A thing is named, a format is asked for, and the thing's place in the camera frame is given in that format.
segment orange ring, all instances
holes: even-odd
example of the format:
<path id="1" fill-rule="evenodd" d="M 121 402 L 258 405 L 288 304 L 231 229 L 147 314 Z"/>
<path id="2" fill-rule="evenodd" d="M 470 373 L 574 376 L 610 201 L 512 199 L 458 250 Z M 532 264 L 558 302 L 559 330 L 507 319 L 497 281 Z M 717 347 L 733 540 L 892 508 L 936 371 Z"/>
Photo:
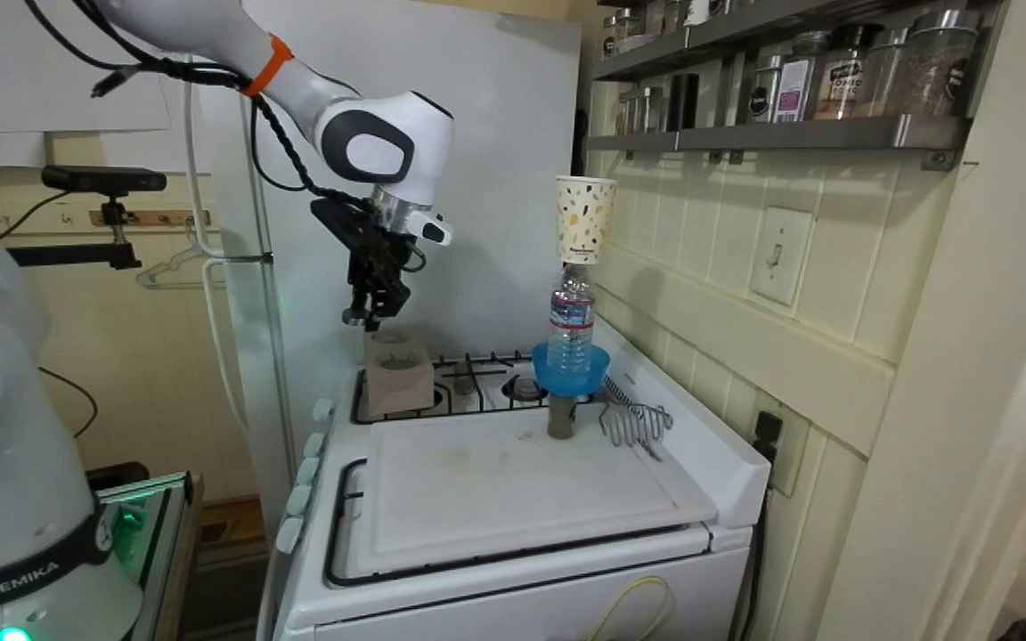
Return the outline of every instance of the orange ring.
<path id="1" fill-rule="evenodd" d="M 277 73 L 280 73 L 281 66 L 284 66 L 285 62 L 295 57 L 292 54 L 292 50 L 287 47 L 287 44 L 284 44 L 284 41 L 278 39 L 276 34 L 270 34 L 270 36 L 272 36 L 272 56 L 268 58 L 268 64 L 264 65 L 264 69 L 260 70 L 260 75 L 255 77 L 255 80 L 248 86 L 245 86 L 243 91 L 240 91 L 245 96 L 258 96 L 261 91 L 268 88 L 268 84 L 272 82 L 272 78 L 276 77 Z"/>

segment water bottle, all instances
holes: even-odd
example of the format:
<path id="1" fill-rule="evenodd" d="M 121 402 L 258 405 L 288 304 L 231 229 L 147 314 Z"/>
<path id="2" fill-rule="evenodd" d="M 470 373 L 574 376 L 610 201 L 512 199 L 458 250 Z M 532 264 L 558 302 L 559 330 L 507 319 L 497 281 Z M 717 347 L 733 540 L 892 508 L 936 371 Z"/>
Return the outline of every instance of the water bottle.
<path id="1" fill-rule="evenodd" d="M 591 365 L 591 291 L 586 265 L 565 265 L 553 288 L 553 335 L 549 338 L 549 366 L 566 374 L 583 374 Z"/>

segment cutting board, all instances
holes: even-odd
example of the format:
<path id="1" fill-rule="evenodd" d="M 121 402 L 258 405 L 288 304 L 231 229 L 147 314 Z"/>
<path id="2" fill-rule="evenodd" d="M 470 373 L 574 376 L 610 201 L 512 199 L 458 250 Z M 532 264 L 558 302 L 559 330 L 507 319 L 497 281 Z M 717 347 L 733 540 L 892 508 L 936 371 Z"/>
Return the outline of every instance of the cutting board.
<path id="1" fill-rule="evenodd" d="M 576 434 L 545 434 L 547 409 L 377 423 L 359 528 L 359 571 L 387 572 L 683 523 L 715 504 L 656 443 L 614 447 L 601 404 Z"/>

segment paper cup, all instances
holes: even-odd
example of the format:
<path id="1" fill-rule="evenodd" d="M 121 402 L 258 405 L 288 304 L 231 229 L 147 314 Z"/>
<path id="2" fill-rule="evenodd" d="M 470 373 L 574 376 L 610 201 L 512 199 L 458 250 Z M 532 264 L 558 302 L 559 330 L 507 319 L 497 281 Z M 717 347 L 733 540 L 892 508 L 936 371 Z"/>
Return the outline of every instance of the paper cup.
<path id="1" fill-rule="evenodd" d="M 563 263 L 593 265 L 616 203 L 616 179 L 557 175 L 557 240 Z"/>

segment white refrigerator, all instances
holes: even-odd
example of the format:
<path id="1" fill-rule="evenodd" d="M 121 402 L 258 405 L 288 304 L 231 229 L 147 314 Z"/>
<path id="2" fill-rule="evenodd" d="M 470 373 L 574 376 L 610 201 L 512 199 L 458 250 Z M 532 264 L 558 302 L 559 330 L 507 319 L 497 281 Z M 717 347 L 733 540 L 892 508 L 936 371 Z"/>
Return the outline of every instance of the white refrigerator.
<path id="1" fill-rule="evenodd" d="M 546 340 L 559 271 L 554 184 L 569 171 L 579 25 L 412 0 L 244 0 L 244 7 L 307 65 L 363 96 L 417 90 L 453 114 L 456 137 L 435 196 L 453 242 L 420 243 L 428 267 L 404 276 L 410 301 L 383 327 L 416 327 L 435 359 L 524 352 Z M 313 198 L 261 183 L 249 161 L 248 104 L 200 90 L 214 142 L 218 223 L 228 254 L 239 259 L 224 269 L 240 400 L 272 535 L 303 441 L 318 429 L 314 407 L 349 394 L 339 376 L 361 360 L 362 329 L 340 320 L 351 297 L 348 253 L 311 215 Z M 262 119 L 258 131 L 265 170 L 295 186 Z M 370 186 L 337 177 L 293 138 L 319 186 L 369 194 Z"/>

